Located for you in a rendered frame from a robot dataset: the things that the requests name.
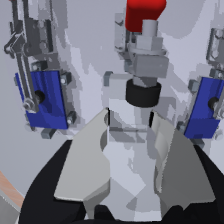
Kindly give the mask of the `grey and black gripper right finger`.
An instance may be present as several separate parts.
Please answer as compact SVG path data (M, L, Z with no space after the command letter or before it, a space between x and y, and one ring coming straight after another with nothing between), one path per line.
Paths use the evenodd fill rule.
M223 173L199 145L153 109L149 127L157 134L154 193L160 198L161 218L181 205L184 219L224 224Z

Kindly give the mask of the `blue rectangular block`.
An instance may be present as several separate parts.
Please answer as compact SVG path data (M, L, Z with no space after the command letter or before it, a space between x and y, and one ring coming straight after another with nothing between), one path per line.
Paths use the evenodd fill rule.
M199 75L198 82L182 134L188 139L212 139L220 120L213 117L208 101L212 97L220 99L224 79Z
M52 128L68 130L69 114L65 85L61 85L60 75L62 69L45 69L42 71L30 70L34 91L41 90L45 100L38 105L37 113L26 114L31 127Z

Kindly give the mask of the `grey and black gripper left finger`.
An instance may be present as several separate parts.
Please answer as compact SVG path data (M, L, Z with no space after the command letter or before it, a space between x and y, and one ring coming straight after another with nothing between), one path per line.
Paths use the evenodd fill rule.
M18 224L68 224L94 219L94 208L110 194L107 145L110 109L105 107L58 151L35 177Z

